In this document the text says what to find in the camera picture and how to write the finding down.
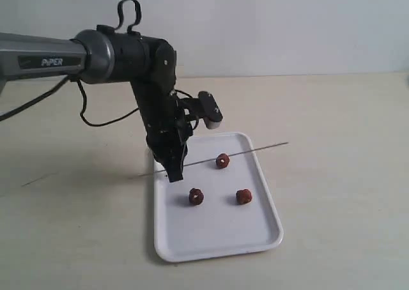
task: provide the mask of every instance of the silver arm segment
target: silver arm segment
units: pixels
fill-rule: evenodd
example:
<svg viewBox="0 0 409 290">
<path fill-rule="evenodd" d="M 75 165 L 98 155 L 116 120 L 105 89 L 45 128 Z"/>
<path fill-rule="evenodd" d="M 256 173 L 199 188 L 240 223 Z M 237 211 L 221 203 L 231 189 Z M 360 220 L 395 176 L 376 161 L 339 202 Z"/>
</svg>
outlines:
<svg viewBox="0 0 409 290">
<path fill-rule="evenodd" d="M 0 93 L 9 80 L 78 74 L 86 56 L 79 42 L 0 33 Z"/>
</svg>

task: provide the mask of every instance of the white wall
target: white wall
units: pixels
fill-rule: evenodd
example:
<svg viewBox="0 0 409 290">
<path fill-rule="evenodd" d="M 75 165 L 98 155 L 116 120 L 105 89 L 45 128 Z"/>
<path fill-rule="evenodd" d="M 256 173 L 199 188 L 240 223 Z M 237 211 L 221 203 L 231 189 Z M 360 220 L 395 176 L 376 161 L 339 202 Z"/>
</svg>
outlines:
<svg viewBox="0 0 409 290">
<path fill-rule="evenodd" d="M 0 0 L 0 31 L 71 38 L 96 24 L 116 25 L 118 1 Z M 166 38 L 185 75 L 409 68 L 409 0 L 140 2 L 139 30 Z"/>
</svg>

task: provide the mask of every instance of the beige table surface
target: beige table surface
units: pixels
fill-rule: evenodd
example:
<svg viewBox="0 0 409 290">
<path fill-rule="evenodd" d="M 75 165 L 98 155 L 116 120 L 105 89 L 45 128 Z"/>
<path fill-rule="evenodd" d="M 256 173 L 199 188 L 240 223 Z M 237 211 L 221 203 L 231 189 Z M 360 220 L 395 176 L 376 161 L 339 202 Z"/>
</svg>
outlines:
<svg viewBox="0 0 409 290">
<path fill-rule="evenodd" d="M 0 110 L 54 82 L 6 85 Z M 138 114 L 78 117 L 75 84 L 0 124 L 0 289 L 408 289 L 407 74 L 180 79 L 214 94 L 217 132 L 255 146 L 284 227 L 275 249 L 167 264 L 153 249 Z M 87 86 L 88 118 L 135 107 L 128 84 Z M 197 135 L 208 135 L 204 125 Z"/>
</svg>

